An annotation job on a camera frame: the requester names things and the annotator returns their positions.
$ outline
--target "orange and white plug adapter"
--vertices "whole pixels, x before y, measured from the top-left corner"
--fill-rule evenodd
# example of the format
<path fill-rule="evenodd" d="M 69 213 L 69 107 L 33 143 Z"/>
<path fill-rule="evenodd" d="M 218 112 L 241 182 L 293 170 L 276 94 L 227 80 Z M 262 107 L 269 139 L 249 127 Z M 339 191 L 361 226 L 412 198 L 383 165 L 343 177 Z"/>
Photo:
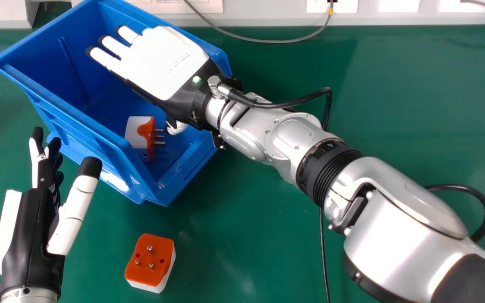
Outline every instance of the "orange and white plug adapter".
<path fill-rule="evenodd" d="M 160 293 L 166 287 L 174 262 L 173 240 L 142 234 L 125 270 L 125 279 L 132 287 Z"/>
<path fill-rule="evenodd" d="M 165 144 L 157 141 L 157 138 L 164 138 L 157 134 L 163 131 L 155 128 L 155 117 L 131 116 L 127 121 L 125 139 L 140 155 L 143 162 L 152 162 L 155 158 L 155 145 Z"/>

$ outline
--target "blue plastic bin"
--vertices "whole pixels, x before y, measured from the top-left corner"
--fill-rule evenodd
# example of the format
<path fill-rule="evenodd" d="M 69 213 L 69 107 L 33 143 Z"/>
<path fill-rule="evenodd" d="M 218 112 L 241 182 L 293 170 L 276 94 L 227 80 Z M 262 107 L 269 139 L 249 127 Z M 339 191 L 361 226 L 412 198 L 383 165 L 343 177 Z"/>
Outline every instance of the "blue plastic bin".
<path fill-rule="evenodd" d="M 61 152 L 80 163 L 84 157 L 102 160 L 101 178 L 135 203 L 167 206 L 212 157 L 209 132 L 187 128 L 166 136 L 155 161 L 144 163 L 124 139 L 129 116 L 154 116 L 163 128 L 165 115 L 129 86 L 89 58 L 85 50 L 102 35 L 115 36 L 127 25 L 173 27 L 122 0 L 86 0 L 0 54 L 0 73 L 27 94 L 50 129 L 50 140 L 61 137 Z M 231 75 L 227 56 L 218 48 L 177 29 L 199 44 Z"/>

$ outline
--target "green table surface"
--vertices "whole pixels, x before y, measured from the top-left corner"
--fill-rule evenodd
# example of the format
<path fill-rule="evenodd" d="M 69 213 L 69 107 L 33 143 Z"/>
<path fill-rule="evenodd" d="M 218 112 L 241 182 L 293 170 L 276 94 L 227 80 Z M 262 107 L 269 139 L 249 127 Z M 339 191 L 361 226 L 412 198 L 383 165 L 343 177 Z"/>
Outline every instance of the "green table surface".
<path fill-rule="evenodd" d="M 282 39 L 312 29 L 232 30 Z M 292 45 L 189 31 L 226 51 L 246 91 L 280 101 L 331 86 L 329 131 L 420 184 L 464 183 L 485 193 L 485 26 L 331 27 Z M 0 30 L 0 52 L 30 32 Z M 321 117 L 322 108 L 316 101 L 299 109 Z M 0 75 L 0 211 L 6 189 L 30 186 L 27 138 L 37 125 L 25 94 Z M 77 165 L 67 159 L 62 170 L 65 196 Z M 477 201 L 442 198 L 477 228 Z M 100 183 L 66 259 L 61 302 L 324 302 L 318 228 L 318 209 L 304 194 L 233 149 L 219 151 L 170 207 L 136 205 Z M 160 295 L 124 277 L 143 233 L 175 241 Z M 332 300 L 373 302 L 343 270 L 343 240 L 325 235 Z"/>

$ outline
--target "power outlet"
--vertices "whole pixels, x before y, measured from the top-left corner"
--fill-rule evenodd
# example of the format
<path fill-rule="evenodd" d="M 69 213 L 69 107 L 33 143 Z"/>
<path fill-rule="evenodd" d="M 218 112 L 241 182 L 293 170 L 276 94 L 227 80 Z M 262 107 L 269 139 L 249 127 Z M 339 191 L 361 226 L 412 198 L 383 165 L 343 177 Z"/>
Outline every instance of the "power outlet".
<path fill-rule="evenodd" d="M 420 0 L 379 0 L 379 12 L 418 12 Z"/>
<path fill-rule="evenodd" d="M 334 12 L 356 13 L 358 10 L 358 0 L 332 0 Z M 329 11 L 330 1 L 327 0 L 306 0 L 306 12 L 327 12 Z"/>
<path fill-rule="evenodd" d="M 439 12 L 485 12 L 485 6 L 463 3 L 460 0 L 441 0 Z"/>
<path fill-rule="evenodd" d="M 157 13 L 194 13 L 183 0 L 125 0 L 142 10 Z M 190 0 L 202 13 L 223 13 L 222 0 Z"/>

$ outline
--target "robotic hand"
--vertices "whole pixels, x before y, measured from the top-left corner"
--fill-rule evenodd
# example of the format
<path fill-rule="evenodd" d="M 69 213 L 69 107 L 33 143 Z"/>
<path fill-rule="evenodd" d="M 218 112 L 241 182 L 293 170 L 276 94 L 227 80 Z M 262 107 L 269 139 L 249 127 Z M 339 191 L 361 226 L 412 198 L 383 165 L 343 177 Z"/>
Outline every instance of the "robotic hand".
<path fill-rule="evenodd" d="M 272 104 L 243 94 L 175 29 L 117 32 L 128 44 L 100 41 L 121 59 L 100 48 L 89 55 L 177 123 L 211 130 L 307 194 L 329 229 L 346 236 L 344 266 L 370 295 L 386 302 L 485 302 L 485 251 L 437 196 L 364 157 L 313 115 L 289 109 L 300 99 Z"/>
<path fill-rule="evenodd" d="M 102 162 L 83 159 L 64 205 L 61 140 L 43 148 L 43 130 L 29 139 L 32 188 L 8 190 L 0 221 L 0 302 L 56 303 L 69 253 L 99 180 Z"/>

